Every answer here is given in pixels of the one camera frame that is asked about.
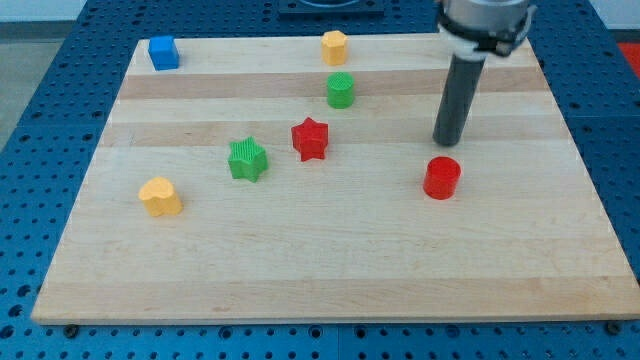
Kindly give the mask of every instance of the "green cylinder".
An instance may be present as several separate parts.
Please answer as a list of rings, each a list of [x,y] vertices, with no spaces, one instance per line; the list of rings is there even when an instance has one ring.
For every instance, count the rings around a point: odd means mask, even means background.
[[[335,109],[345,109],[353,104],[353,76],[345,72],[337,72],[327,78],[327,103]]]

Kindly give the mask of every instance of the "green block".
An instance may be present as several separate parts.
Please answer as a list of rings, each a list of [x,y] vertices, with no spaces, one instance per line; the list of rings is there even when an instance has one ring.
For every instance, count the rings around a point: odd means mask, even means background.
[[[258,181],[260,173],[267,170],[267,153],[256,143],[253,136],[242,141],[231,142],[229,168],[234,179],[248,179]]]
[[[327,103],[332,108],[345,109],[353,104],[353,76],[345,72],[337,72],[327,78]]]

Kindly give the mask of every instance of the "red star-shaped block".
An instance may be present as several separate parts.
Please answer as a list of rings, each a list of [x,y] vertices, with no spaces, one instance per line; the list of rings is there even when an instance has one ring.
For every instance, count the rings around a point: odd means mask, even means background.
[[[329,125],[306,118],[291,128],[293,147],[300,152],[300,160],[324,159],[324,149],[329,144]]]

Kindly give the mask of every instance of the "green star-shaped block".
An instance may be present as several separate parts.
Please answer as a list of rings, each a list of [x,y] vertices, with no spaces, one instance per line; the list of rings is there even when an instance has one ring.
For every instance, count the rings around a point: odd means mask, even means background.
[[[231,176],[234,179],[258,181],[260,173],[269,167],[264,148],[256,143],[253,136],[238,142],[232,141],[230,145],[229,168]]]

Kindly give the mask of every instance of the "red block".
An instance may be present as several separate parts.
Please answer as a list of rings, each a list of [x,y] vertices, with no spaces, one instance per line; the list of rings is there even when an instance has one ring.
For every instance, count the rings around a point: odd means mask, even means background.
[[[640,78],[640,43],[620,43],[618,47],[636,72],[636,76]]]
[[[329,125],[315,122],[308,117],[300,125],[291,128],[293,147],[300,152],[300,160],[324,159],[329,144]]]
[[[460,165],[452,158],[439,156],[427,165],[422,188],[427,195],[437,200],[445,200],[453,196],[462,174]]]

